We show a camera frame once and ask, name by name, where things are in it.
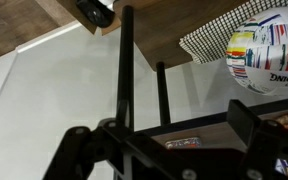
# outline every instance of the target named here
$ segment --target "wooden floor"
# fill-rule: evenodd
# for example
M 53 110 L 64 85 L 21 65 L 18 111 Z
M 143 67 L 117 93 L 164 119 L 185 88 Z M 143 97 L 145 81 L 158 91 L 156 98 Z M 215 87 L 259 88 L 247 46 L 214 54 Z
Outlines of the wooden floor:
M 73 20 L 56 0 L 0 0 L 0 56 Z

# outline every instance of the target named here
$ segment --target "white soccer ball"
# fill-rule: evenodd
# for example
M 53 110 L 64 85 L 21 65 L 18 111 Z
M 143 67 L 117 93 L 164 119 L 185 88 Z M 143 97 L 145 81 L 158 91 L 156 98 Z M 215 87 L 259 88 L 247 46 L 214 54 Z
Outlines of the white soccer ball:
M 288 7 L 248 19 L 227 47 L 227 65 L 235 80 L 263 95 L 288 94 Z

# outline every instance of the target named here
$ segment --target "black metal pole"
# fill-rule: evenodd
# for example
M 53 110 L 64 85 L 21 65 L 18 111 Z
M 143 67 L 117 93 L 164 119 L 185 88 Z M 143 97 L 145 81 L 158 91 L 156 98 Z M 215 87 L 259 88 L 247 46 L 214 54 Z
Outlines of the black metal pole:
M 157 86 L 158 86 L 158 98 L 160 105 L 160 121 L 161 125 L 171 123 L 170 107 L 168 103 L 167 84 L 165 77 L 165 67 L 163 62 L 156 64 L 157 72 Z
M 133 7 L 125 6 L 122 15 L 116 119 L 134 130 L 134 34 Z

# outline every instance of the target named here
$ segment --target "soccer ball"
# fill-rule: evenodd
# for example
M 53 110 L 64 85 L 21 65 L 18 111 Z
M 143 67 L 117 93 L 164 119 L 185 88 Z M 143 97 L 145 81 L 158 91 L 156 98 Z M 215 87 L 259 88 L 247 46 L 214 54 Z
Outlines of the soccer ball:
M 288 94 L 288 7 L 272 8 L 248 19 L 227 47 L 235 80 L 263 95 Z

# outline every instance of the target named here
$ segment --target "white wall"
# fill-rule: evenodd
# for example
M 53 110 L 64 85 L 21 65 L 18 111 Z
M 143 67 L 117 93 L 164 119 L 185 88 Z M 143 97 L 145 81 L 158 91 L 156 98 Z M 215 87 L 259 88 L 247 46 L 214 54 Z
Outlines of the white wall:
M 68 128 L 94 129 L 101 119 L 115 115 L 120 31 L 102 37 L 71 26 L 75 28 L 32 48 L 18 48 L 0 94 L 0 180 L 41 179 Z M 188 63 L 166 75 L 172 122 L 226 111 L 231 98 L 246 105 L 281 99 L 240 87 L 223 60 Z M 159 125 L 156 87 L 156 74 L 135 48 L 137 130 Z M 112 171 L 101 163 L 92 177 L 111 179 Z

